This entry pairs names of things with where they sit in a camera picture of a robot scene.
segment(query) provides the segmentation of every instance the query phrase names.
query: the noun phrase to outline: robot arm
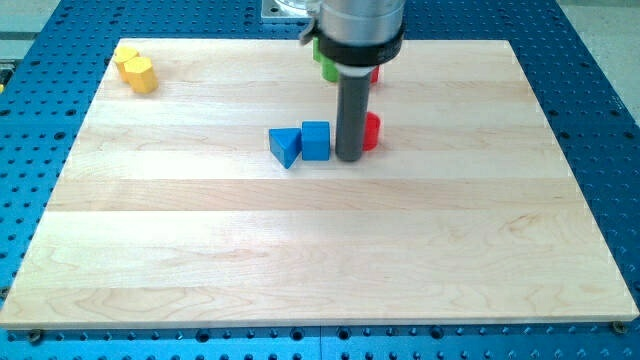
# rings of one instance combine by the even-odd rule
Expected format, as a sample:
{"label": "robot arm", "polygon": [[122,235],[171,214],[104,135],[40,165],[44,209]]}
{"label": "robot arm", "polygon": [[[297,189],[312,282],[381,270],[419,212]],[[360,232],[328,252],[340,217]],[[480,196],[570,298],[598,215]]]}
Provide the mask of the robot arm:
{"label": "robot arm", "polygon": [[404,3],[323,0],[309,4],[312,21],[301,41],[317,36],[318,49],[335,61],[340,73],[336,155],[343,161],[356,161],[362,155],[371,71],[400,52]]}

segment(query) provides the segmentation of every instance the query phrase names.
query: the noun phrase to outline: blue cube block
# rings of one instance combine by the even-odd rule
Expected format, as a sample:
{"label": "blue cube block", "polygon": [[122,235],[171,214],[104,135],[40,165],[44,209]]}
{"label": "blue cube block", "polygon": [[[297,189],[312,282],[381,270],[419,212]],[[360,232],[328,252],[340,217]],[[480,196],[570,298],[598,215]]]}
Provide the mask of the blue cube block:
{"label": "blue cube block", "polygon": [[302,160],[327,161],[331,156],[328,121],[302,122]]}
{"label": "blue cube block", "polygon": [[302,148],[300,129],[270,129],[269,149],[285,169],[291,167]]}

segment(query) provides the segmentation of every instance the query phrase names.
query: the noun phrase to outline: wood grain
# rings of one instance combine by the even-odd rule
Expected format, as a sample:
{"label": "wood grain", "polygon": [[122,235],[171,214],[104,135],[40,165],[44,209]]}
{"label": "wood grain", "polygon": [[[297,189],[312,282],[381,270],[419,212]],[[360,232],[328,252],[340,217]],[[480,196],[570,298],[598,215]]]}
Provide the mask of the wood grain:
{"label": "wood grain", "polygon": [[638,315],[508,43],[407,41],[372,88],[379,147],[290,170],[268,129],[335,118],[310,49],[121,43],[151,57],[160,87],[133,94],[107,70],[4,327]]}

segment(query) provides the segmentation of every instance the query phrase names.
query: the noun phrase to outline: wooden tabletop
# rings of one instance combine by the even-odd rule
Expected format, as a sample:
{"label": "wooden tabletop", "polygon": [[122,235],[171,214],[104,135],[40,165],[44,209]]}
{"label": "wooden tabletop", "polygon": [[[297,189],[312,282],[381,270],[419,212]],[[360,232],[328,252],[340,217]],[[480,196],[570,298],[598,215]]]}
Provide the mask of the wooden tabletop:
{"label": "wooden tabletop", "polygon": [[616,263],[507,42],[407,41],[380,145],[285,170],[268,129],[330,120],[294,41],[123,39],[25,256],[8,329],[631,320]]}

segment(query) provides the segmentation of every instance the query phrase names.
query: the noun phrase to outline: yellow block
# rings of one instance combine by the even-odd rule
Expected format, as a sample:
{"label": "yellow block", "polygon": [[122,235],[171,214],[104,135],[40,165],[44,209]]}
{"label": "yellow block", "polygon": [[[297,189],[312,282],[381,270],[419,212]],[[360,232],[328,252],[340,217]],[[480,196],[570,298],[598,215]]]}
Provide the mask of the yellow block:
{"label": "yellow block", "polygon": [[158,79],[153,72],[151,59],[136,57],[124,63],[129,85],[137,93],[147,94],[158,87]]}
{"label": "yellow block", "polygon": [[124,70],[124,63],[127,61],[136,58],[140,55],[138,50],[130,47],[130,46],[118,46],[114,53],[113,62],[116,63],[116,67],[118,68],[118,72],[120,73],[120,78],[124,82],[128,82],[127,74]]}

